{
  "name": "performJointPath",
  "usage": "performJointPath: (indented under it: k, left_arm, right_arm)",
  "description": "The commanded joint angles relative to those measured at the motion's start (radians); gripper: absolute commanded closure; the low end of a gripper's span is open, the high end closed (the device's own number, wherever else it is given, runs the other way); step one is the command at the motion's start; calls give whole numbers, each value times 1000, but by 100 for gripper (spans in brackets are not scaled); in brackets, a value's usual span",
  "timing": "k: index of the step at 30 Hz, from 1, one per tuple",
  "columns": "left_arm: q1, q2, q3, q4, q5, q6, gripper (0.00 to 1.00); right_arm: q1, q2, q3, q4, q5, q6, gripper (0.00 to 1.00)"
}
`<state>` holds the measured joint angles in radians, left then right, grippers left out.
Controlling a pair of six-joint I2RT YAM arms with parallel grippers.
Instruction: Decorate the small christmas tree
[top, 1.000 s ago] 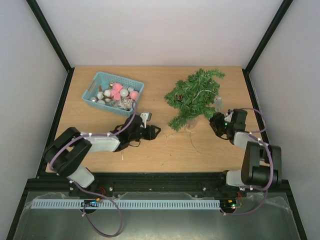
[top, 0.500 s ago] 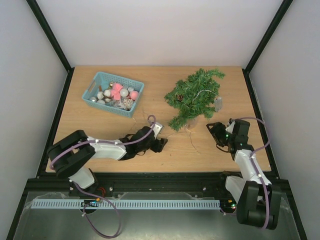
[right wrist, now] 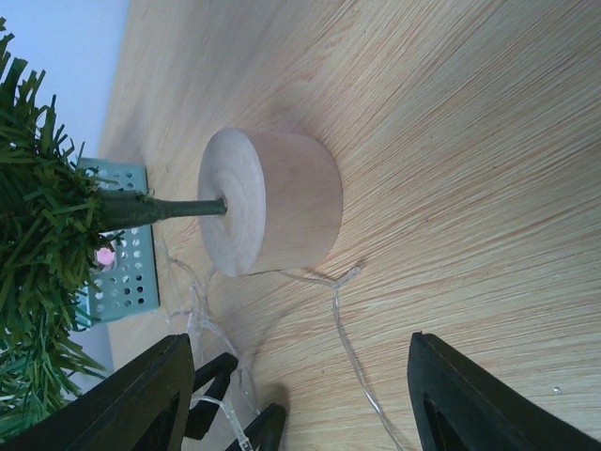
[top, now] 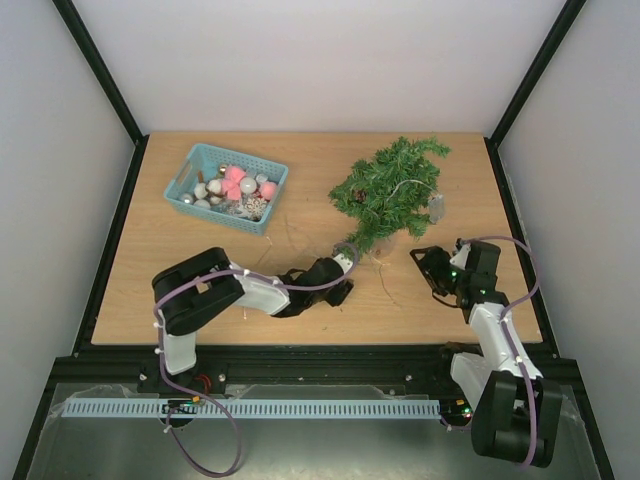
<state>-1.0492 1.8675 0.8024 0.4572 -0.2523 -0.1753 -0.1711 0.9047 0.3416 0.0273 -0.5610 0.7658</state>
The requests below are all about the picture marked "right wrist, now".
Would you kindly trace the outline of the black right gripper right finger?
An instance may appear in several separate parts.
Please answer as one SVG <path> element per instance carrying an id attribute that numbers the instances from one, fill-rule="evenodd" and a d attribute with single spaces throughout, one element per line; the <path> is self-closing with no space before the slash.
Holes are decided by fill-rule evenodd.
<path id="1" fill-rule="evenodd" d="M 434 334 L 415 333 L 408 389 L 424 450 L 598 450 Z"/>

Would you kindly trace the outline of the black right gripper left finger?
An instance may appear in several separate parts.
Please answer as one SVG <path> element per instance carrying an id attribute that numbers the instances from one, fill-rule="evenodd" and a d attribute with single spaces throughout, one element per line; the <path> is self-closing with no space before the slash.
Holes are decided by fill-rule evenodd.
<path id="1" fill-rule="evenodd" d="M 172 334 L 3 450 L 179 450 L 194 380 L 190 338 Z"/>

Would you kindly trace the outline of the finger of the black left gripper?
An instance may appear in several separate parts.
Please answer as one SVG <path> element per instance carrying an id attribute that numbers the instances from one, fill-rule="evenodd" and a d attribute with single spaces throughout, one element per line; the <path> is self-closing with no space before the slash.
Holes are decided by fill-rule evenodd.
<path id="1" fill-rule="evenodd" d="M 253 450 L 278 451 L 284 434 L 286 408 L 271 403 L 244 429 Z"/>
<path id="2" fill-rule="evenodd" d="M 237 369 L 239 360 L 232 354 L 224 352 L 194 372 L 193 393 L 195 394 L 207 383 L 210 387 L 205 396 L 223 401 L 229 387 L 232 373 Z M 198 401 L 190 408 L 185 436 L 201 441 L 210 429 L 219 406 L 209 401 Z"/>

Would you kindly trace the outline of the small green christmas tree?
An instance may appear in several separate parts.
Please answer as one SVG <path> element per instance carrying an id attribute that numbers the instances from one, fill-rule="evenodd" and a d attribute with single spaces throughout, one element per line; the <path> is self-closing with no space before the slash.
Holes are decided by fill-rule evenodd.
<path id="1" fill-rule="evenodd" d="M 81 149 L 37 94 L 44 75 L 1 35 L 1 439 L 7 442 L 79 397 L 76 374 L 103 368 L 71 335 L 90 321 L 96 253 L 128 228 L 226 213 L 222 199 L 165 201 L 111 190 L 76 164 Z"/>

